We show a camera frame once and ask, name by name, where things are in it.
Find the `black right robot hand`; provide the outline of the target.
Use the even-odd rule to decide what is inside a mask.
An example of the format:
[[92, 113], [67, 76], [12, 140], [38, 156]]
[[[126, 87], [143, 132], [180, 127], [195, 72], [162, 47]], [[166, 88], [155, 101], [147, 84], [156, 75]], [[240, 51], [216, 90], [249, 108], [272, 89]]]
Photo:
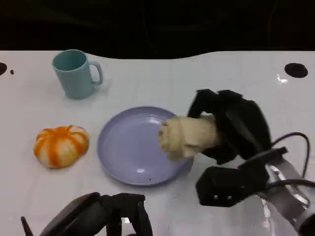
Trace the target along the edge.
[[202, 153], [221, 165], [240, 156], [248, 160], [271, 148], [271, 134], [259, 106], [231, 90], [213, 92], [200, 89], [189, 108], [188, 117], [199, 118], [203, 112], [215, 118], [219, 144]]

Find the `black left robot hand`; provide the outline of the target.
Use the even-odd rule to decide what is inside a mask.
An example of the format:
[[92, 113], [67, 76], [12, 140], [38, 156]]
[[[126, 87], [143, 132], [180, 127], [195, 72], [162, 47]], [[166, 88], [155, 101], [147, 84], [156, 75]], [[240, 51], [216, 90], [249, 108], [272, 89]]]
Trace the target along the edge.
[[108, 236], [121, 236], [122, 219], [128, 218], [135, 231], [134, 236], [151, 236], [153, 231], [144, 201], [145, 196], [139, 194], [85, 194], [65, 206], [41, 235], [95, 236], [106, 228]]

